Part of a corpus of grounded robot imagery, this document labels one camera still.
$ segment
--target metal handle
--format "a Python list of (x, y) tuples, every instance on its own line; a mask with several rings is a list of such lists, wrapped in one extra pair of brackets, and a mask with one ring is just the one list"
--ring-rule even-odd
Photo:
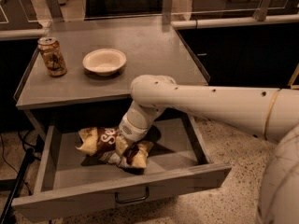
[(140, 198), (132, 198), (132, 199), (128, 199), (128, 200), (120, 200), (119, 199), (119, 193), (115, 192), (115, 202), (119, 203), (119, 204), (126, 204), (126, 203), (135, 203), (135, 202), (139, 202), (139, 201), (144, 201), (146, 200), (148, 197), (150, 196), (150, 190), (148, 187), (146, 187), (146, 194), (143, 197)]

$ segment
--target bowl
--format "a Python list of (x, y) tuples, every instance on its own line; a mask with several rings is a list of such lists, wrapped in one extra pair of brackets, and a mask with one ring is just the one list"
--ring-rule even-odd
[(117, 49), (97, 49), (84, 57), (83, 66), (98, 76), (108, 77), (119, 71), (126, 60), (125, 55)]

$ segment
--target can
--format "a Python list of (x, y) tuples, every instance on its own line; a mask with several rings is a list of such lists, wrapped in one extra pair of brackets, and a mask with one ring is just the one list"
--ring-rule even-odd
[(55, 37), (42, 37), (38, 40), (38, 49), (52, 77), (60, 77), (67, 72), (60, 44)]

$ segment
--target drawer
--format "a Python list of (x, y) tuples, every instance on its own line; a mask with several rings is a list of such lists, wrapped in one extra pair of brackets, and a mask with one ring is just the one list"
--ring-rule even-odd
[(185, 193), (219, 188), (230, 164), (215, 164), (199, 143), (192, 116), (167, 109), (145, 140), (154, 143), (143, 171), (124, 171), (88, 157), (80, 128), (115, 127), (130, 99), (56, 108), (48, 129), (34, 195), (12, 206), (32, 222), (87, 214)]

